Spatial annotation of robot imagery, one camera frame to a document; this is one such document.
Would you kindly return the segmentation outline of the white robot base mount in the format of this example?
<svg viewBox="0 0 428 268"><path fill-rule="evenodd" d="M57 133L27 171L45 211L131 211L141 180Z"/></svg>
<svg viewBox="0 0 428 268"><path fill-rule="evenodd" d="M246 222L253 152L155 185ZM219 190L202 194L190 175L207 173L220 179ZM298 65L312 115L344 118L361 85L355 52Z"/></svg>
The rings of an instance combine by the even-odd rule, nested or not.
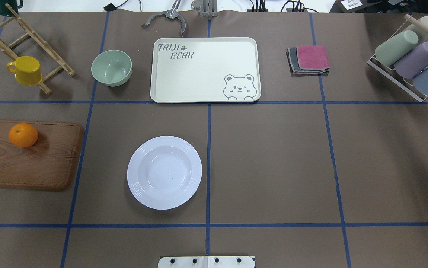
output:
<svg viewBox="0 0 428 268"><path fill-rule="evenodd" d="M170 256L162 257L158 268L255 268L253 256Z"/></svg>

